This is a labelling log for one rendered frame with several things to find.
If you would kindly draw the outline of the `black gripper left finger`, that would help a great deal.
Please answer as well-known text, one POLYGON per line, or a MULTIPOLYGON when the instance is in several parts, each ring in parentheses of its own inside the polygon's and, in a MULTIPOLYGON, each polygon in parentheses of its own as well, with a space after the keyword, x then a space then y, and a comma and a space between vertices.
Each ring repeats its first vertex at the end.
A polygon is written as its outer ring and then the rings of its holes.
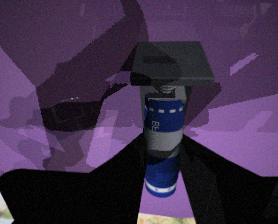
POLYGON ((15 169, 0 176, 0 193, 18 215, 96 224, 137 224, 147 166, 141 133, 89 173, 15 169))

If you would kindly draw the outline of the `blue and silver battery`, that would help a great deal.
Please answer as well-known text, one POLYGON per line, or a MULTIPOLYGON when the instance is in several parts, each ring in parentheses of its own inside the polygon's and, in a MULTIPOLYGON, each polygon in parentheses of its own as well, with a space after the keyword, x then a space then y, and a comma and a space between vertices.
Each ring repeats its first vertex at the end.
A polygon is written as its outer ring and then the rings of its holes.
POLYGON ((147 139, 145 187, 159 198, 176 190, 185 103, 181 99, 150 99, 145 95, 144 137, 147 139))

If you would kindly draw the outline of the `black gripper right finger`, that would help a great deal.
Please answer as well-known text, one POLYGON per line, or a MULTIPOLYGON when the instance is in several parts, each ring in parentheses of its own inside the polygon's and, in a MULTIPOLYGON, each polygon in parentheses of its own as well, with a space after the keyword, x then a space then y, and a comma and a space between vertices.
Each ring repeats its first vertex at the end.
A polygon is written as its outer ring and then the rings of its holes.
POLYGON ((195 224, 273 224, 278 176, 263 177, 183 134, 179 169, 195 224))

